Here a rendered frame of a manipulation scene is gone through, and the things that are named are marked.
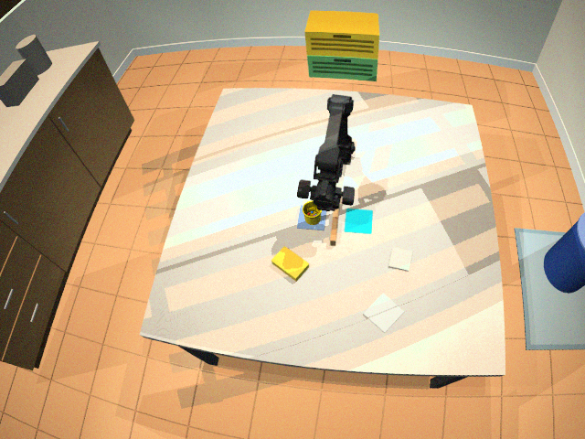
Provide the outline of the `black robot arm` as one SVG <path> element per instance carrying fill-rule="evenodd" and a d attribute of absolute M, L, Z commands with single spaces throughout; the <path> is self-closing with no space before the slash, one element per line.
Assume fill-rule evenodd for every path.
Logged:
<path fill-rule="evenodd" d="M 340 201 L 335 196 L 335 183 L 342 176 L 343 164 L 350 165 L 355 143 L 347 131 L 347 117 L 354 108 L 354 100 L 347 95 L 332 94 L 327 100 L 328 127 L 324 143 L 314 161 L 314 179 L 318 180 L 314 204 L 319 210 L 335 211 Z M 317 173 L 320 170 L 320 173 Z"/>

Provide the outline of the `tan wooden strip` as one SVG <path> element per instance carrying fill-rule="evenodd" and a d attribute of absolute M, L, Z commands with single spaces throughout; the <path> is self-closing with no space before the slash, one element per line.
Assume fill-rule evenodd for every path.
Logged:
<path fill-rule="evenodd" d="M 340 205 L 339 205 L 339 209 L 335 209 L 335 211 L 333 213 L 333 222 L 332 222 L 332 231 L 331 231 L 331 246 L 336 246 L 339 210 L 340 210 Z"/>

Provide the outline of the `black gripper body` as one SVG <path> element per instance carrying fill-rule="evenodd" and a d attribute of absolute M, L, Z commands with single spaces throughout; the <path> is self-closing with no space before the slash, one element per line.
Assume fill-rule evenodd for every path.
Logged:
<path fill-rule="evenodd" d="M 298 190 L 297 190 L 297 197 L 298 198 L 309 198 L 309 192 L 310 192 L 310 196 L 311 198 L 314 197 L 314 193 L 316 190 L 316 186 L 315 187 L 311 187 L 311 181 L 312 180 L 306 180 L 306 179 L 301 179 L 299 181 L 299 185 L 298 185 Z M 342 197 L 342 201 L 341 203 L 344 205 L 350 205 L 352 206 L 354 204 L 354 199 L 355 199 L 355 189 L 353 187 L 345 187 L 343 186 L 343 191 L 341 191 L 342 188 L 341 187 L 335 187 L 335 196 L 337 197 L 337 199 L 340 200 L 340 198 Z"/>

